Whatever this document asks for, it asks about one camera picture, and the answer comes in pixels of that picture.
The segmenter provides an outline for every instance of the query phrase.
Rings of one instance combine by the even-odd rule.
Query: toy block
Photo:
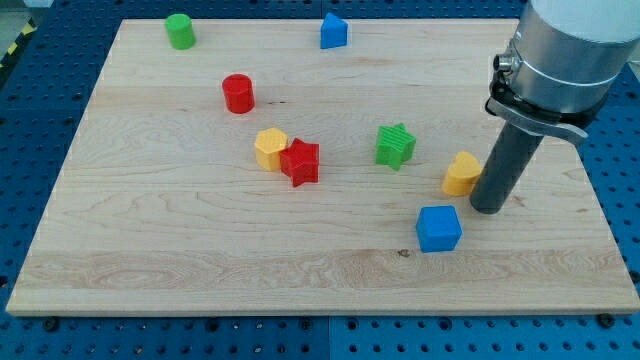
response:
[[[196,43],[191,18],[185,14],[173,14],[165,19],[164,27],[169,43],[176,50],[186,50]]]
[[[407,132],[404,124],[380,126],[376,144],[376,164],[385,164],[396,171],[400,170],[400,164],[413,156],[415,146],[416,138]]]
[[[416,232],[422,252],[452,251],[462,236],[456,208],[452,205],[423,207]]]
[[[349,25],[346,21],[327,13],[320,27],[320,48],[329,49],[347,45]]]
[[[222,81],[222,91],[227,109],[234,114],[244,114],[255,106],[253,85],[247,75],[232,74]]]
[[[293,187],[305,182],[318,182],[320,145],[308,144],[295,138],[287,149],[280,152],[282,172],[291,178]]]
[[[280,152],[287,148],[289,137],[278,128],[258,132],[254,147],[256,161],[267,171],[280,170]]]
[[[442,182],[442,191],[451,196],[465,196],[471,194],[473,187],[480,177],[482,167],[471,153],[462,151],[447,169]]]

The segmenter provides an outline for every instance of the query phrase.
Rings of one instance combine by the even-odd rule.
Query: wood grain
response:
[[[124,21],[7,310],[18,316],[627,313],[640,302],[575,149],[545,139],[503,210],[440,191],[461,150],[486,159],[483,111],[513,21],[354,20],[321,51],[319,21],[194,20],[172,50]],[[248,73],[256,108],[224,108]],[[395,172],[377,127],[418,138]],[[320,144],[318,184],[255,162],[258,131]],[[422,254],[423,206],[464,237]]]

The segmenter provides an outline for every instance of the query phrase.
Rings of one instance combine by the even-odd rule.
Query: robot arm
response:
[[[543,136],[580,145],[640,41],[640,0],[530,0],[485,106],[504,125],[470,200],[500,210]]]

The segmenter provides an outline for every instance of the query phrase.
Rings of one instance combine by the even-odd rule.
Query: blue cube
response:
[[[423,207],[416,231],[422,252],[451,251],[462,236],[456,208],[451,205]]]
[[[320,27],[320,48],[329,49],[347,45],[347,29],[349,25],[346,21],[327,13],[327,16]]]

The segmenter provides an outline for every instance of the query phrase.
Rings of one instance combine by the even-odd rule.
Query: red cylinder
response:
[[[251,79],[242,74],[227,76],[222,81],[222,91],[227,103],[227,109],[235,114],[244,114],[253,109],[253,88]]]

